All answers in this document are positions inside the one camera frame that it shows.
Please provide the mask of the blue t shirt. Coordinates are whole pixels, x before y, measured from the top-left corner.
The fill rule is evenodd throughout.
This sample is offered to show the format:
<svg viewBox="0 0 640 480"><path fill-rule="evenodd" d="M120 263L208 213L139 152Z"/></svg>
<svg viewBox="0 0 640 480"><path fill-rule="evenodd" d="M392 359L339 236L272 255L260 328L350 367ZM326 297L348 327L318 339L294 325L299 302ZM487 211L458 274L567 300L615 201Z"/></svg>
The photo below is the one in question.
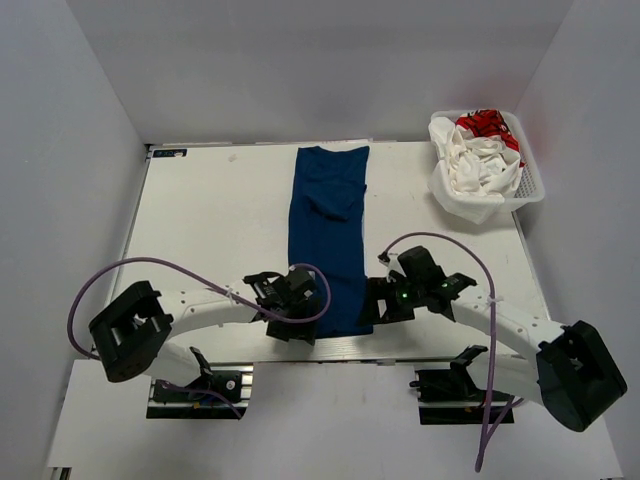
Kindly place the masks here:
<svg viewBox="0 0 640 480"><path fill-rule="evenodd" d="M331 304L318 320L318 338L369 335L358 324L366 296L363 242L366 168L370 148L330 151L319 146L297 151L289 207L288 261L317 267L329 285L316 298Z"/></svg>

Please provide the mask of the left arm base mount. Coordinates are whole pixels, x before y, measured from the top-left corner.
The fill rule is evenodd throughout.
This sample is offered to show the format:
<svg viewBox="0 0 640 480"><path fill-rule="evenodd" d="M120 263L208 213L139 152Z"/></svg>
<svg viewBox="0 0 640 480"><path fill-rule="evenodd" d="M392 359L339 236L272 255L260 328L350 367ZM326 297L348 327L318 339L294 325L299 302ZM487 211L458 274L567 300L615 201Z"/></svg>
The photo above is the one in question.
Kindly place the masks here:
<svg viewBox="0 0 640 480"><path fill-rule="evenodd" d="M206 393L164 388L152 381L146 409L147 419L239 420L249 404L253 367L214 366L212 377L193 389Z"/></svg>

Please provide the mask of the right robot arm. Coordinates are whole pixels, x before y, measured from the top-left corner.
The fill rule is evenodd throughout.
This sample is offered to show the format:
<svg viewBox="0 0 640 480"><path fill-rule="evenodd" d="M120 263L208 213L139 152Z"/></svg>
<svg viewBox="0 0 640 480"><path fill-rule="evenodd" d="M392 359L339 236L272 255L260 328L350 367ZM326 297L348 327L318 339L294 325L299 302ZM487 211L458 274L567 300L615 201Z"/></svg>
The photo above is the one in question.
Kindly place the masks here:
<svg viewBox="0 0 640 480"><path fill-rule="evenodd" d="M315 264L328 277L331 308L320 335L369 334L374 326L413 320L427 310L486 334L445 369L423 368L411 382L424 403L478 400L490 393L528 400L562 426L585 431L628 391L598 330L539 319L501 301L463 273L448 275L423 246L398 255L384 250L383 277L364 273L364 253L333 248L289 247L292 263Z"/></svg>

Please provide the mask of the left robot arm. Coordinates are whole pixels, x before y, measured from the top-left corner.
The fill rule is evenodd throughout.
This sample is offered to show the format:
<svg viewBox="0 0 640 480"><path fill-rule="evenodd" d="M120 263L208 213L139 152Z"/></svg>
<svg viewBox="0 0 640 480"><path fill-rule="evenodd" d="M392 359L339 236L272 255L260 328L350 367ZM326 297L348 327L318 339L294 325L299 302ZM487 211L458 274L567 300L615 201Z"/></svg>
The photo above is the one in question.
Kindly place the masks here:
<svg viewBox="0 0 640 480"><path fill-rule="evenodd" d="M97 354L112 383L140 375L168 381L188 398L199 399L211 387L209 364L196 347L182 347L178 335L225 324L274 322L307 333L331 302L324 276L311 266L292 266L286 275L261 272L242 280L239 289L208 287L158 291L148 281L124 290L89 323Z"/></svg>

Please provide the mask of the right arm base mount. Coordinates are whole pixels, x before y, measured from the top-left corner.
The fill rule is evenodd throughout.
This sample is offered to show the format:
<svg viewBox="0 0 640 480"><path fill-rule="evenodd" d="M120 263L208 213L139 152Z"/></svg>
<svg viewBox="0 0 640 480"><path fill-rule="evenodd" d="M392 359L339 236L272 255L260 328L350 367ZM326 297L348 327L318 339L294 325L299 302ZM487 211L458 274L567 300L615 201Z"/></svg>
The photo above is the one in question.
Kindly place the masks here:
<svg viewBox="0 0 640 480"><path fill-rule="evenodd" d="M481 425L484 390L456 385L449 369L415 372L409 388L417 394L419 420L425 426Z"/></svg>

